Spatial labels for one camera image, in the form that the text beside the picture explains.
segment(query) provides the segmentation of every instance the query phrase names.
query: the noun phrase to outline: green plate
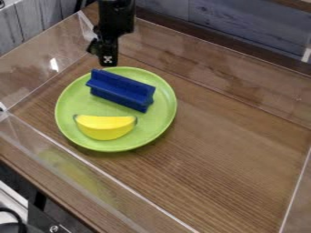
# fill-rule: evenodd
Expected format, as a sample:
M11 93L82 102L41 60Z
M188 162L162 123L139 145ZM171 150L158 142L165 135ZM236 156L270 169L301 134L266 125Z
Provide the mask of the green plate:
M55 117L62 133L79 146L102 152L118 152L142 147L162 135L176 118L178 101L170 84L154 73L133 67L113 67L106 70L157 87L155 102L149 112L141 113L94 96L90 87L86 86L91 74L86 74L65 89L57 104ZM98 141L79 131L74 121L75 114L107 117L137 116L139 124L119 139Z

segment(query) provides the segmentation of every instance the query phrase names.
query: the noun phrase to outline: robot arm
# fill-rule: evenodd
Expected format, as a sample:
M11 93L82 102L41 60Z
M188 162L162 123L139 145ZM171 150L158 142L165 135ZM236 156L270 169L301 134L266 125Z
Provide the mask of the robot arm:
M98 34L89 46L89 52L101 59L102 66L118 65L118 38L134 32L135 0L98 0L101 22L94 31Z

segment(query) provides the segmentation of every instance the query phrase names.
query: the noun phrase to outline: blue block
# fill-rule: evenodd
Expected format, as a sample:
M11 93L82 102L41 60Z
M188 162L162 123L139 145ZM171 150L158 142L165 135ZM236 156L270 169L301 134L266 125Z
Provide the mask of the blue block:
M105 70L94 69L87 82L91 94L143 113L154 103L157 88Z

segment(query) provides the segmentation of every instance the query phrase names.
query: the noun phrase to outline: yellow object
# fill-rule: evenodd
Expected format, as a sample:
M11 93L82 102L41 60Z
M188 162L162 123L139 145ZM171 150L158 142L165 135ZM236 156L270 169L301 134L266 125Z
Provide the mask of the yellow object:
M137 126L135 116L74 116L81 131L97 140L114 140L125 136Z

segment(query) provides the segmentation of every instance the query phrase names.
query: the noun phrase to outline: clear acrylic enclosure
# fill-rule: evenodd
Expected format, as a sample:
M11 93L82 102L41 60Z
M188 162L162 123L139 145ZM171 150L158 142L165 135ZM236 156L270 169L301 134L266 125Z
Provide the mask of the clear acrylic enclosure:
M121 65L170 82L180 113L149 146L89 151L54 108L101 68L94 21L79 12L0 57L0 159L98 230L309 232L311 77L138 19Z

